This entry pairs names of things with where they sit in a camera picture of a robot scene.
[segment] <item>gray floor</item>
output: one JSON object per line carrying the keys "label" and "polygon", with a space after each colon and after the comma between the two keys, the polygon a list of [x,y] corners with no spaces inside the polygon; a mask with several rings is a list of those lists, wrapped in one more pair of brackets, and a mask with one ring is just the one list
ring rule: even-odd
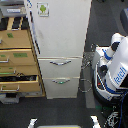
{"label": "gray floor", "polygon": [[[120,0],[106,0],[104,3],[92,0],[85,56],[91,52],[92,43],[108,46],[112,34],[119,32],[126,35],[119,17],[121,10],[126,7],[128,0],[124,3]],[[91,81],[90,67],[84,68],[87,61],[83,62],[81,79]],[[80,87],[88,90],[90,83],[80,80]],[[21,98],[20,103],[15,105],[0,103],[0,128],[27,128],[31,118],[38,119],[35,128],[40,125],[79,125],[82,128],[92,128],[91,115],[98,117],[103,128],[106,119],[100,110],[95,109],[96,105],[92,90],[87,93],[78,91],[76,99]]]}

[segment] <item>white robot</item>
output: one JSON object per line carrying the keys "label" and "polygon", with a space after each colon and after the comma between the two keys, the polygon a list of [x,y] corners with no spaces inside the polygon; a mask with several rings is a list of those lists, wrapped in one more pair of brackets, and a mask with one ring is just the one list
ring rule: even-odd
{"label": "white robot", "polygon": [[128,37],[112,36],[110,47],[96,47],[93,89],[102,101],[116,104],[128,89]]}

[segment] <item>white drawer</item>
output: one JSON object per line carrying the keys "label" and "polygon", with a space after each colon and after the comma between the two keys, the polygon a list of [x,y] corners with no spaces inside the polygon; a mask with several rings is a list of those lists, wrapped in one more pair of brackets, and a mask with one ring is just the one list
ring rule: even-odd
{"label": "white drawer", "polygon": [[41,42],[42,45],[39,45],[40,54],[37,52],[37,57],[81,57],[84,52],[85,46],[85,37],[82,39],[75,39],[65,41],[66,39],[59,41],[50,41],[47,42],[44,38],[37,38],[38,42]]}
{"label": "white drawer", "polygon": [[79,77],[82,58],[38,59],[43,78]]}
{"label": "white drawer", "polygon": [[43,79],[43,82],[48,99],[77,97],[78,78]]}

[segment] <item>drawer handle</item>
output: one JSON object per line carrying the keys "label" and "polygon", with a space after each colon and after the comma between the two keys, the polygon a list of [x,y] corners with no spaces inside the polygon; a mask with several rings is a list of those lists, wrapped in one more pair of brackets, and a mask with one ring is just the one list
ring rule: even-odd
{"label": "drawer handle", "polygon": [[0,75],[12,75],[15,73],[16,73],[16,70],[14,70],[14,72],[2,72],[2,73],[0,73]]}
{"label": "drawer handle", "polygon": [[1,92],[16,92],[19,91],[20,87],[18,85],[18,88],[16,90],[3,90],[4,85],[1,86]]}
{"label": "drawer handle", "polygon": [[71,62],[71,60],[68,60],[68,61],[63,62],[63,63],[57,63],[57,62],[51,61],[50,63],[55,64],[55,65],[65,65],[65,64],[68,64],[68,63],[70,63],[70,62]]}
{"label": "drawer handle", "polygon": [[70,79],[64,79],[64,80],[52,80],[52,82],[55,82],[57,84],[64,84],[66,82],[70,81]]}
{"label": "drawer handle", "polygon": [[0,63],[8,63],[9,59],[7,59],[6,61],[0,61]]}

